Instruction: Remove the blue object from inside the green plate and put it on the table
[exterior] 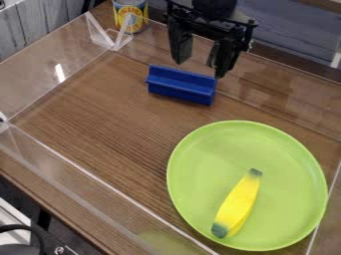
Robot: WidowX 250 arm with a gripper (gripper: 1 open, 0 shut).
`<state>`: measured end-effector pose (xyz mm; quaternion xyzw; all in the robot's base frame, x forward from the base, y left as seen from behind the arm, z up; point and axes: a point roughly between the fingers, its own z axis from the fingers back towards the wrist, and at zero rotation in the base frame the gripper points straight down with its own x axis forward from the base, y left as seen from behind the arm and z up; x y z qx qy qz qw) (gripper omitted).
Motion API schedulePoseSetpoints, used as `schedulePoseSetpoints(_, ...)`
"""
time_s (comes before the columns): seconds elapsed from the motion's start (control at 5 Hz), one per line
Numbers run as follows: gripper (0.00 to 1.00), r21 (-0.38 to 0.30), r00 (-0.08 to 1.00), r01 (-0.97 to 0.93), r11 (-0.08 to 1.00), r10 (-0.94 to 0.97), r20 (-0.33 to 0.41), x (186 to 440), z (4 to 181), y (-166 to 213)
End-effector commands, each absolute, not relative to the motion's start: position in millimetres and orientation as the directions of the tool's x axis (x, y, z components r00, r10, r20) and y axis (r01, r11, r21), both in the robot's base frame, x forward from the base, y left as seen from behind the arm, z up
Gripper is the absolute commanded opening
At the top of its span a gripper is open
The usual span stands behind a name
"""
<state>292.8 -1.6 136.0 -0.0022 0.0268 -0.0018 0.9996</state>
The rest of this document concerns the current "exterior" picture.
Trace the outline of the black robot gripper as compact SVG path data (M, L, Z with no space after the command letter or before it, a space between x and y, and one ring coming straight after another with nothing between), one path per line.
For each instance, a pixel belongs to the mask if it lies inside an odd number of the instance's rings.
M215 77L223 79L240 52L249 50L256 20L239 10L236 1L169 1L166 19L174 61L181 65L192 57L192 33L217 40L207 65L215 68Z

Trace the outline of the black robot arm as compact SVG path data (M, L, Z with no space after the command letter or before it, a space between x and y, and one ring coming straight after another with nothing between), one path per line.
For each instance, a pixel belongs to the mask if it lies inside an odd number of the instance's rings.
M181 65L193 52L193 35L213 41L207 65L221 79L235 68L239 56L252 46L256 20L237 11L237 0L168 1L170 54Z

